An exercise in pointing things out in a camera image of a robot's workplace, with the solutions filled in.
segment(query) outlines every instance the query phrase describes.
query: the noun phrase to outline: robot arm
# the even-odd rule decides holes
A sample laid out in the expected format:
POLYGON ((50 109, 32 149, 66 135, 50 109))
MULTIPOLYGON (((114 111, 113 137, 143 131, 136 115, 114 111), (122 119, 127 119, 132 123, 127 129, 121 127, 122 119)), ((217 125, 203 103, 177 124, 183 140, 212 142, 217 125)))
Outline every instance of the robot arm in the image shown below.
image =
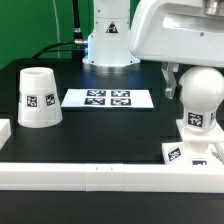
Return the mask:
POLYGON ((139 59, 163 61, 166 96, 179 88, 178 64, 224 67, 224 0, 142 0, 131 29, 139 59))

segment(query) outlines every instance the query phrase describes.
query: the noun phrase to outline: black table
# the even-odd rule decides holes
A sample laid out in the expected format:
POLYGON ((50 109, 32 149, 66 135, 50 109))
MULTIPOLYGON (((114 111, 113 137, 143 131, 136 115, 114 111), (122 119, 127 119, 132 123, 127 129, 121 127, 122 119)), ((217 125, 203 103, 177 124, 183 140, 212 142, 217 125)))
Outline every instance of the black table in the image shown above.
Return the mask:
MULTIPOLYGON (((164 96, 160 63, 142 62, 120 75, 84 71, 80 62, 21 59, 0 72, 0 118, 11 121, 12 136, 0 162, 163 164, 162 142, 180 141, 175 120, 178 99, 164 96), (19 72, 54 70, 59 100, 68 89, 146 89, 154 109, 63 108, 63 121, 30 129, 17 123, 19 72)), ((189 66, 181 66, 177 80, 189 66)), ((223 124, 223 105, 217 120, 223 124)), ((2 223, 223 223, 223 194, 1 191, 2 223)))

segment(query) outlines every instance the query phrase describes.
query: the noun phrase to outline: white cup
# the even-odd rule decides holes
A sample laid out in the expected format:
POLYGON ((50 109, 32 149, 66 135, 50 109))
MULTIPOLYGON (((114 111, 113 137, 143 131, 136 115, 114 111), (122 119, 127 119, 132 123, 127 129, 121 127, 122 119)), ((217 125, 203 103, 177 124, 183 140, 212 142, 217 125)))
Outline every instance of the white cup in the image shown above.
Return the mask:
POLYGON ((18 122, 29 128, 44 128, 62 121, 53 70, 34 67, 20 72, 18 122))

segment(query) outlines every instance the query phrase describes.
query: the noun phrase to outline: cable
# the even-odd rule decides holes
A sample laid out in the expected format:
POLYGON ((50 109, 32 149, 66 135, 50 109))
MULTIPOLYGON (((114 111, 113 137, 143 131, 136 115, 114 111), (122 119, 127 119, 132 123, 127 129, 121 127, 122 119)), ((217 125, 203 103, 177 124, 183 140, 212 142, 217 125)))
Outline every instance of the cable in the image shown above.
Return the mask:
POLYGON ((53 0, 54 5, 54 14, 55 14, 55 21, 56 21, 56 28, 57 28, 57 40, 58 43, 61 42, 61 33, 60 33, 60 25, 59 25, 59 19, 58 19, 58 10, 57 10, 57 4, 56 0, 53 0))
POLYGON ((42 52, 47 51, 47 50, 49 50, 49 49, 51 49, 51 48, 59 47, 59 46, 63 46, 63 45, 71 45, 71 44, 74 44, 74 41, 73 41, 73 40, 72 40, 72 41, 68 41, 68 42, 60 42, 60 43, 57 43, 57 44, 49 45, 49 46, 43 48, 43 49, 42 49, 40 52, 38 52, 37 54, 35 54, 35 55, 33 56, 33 58, 39 58, 39 56, 42 54, 42 52))
POLYGON ((79 19, 79 4, 78 0, 72 0, 73 17, 74 17, 74 39, 82 39, 82 30, 79 19))
POLYGON ((52 52, 73 52, 73 51, 85 51, 86 49, 85 48, 77 48, 77 49, 70 49, 70 50, 49 50, 49 51, 41 51, 39 52, 39 56, 42 55, 42 54, 45 54, 45 53, 52 53, 52 52))

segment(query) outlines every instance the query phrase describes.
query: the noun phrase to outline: green background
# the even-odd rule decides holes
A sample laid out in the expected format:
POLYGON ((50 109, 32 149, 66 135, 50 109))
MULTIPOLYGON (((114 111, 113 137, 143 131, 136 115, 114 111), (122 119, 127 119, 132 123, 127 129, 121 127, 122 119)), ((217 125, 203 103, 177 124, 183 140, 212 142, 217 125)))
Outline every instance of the green background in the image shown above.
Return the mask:
MULTIPOLYGON (((131 19, 140 0, 131 0, 131 19)), ((56 0, 61 41, 73 40, 72 0, 56 0)), ((84 38, 93 29, 93 0, 79 0, 84 38)), ((57 43, 53 0, 0 1, 0 69, 14 59, 30 58, 57 43)), ((43 57, 57 57, 46 54, 43 57)), ((71 57, 62 53, 61 57, 71 57)))

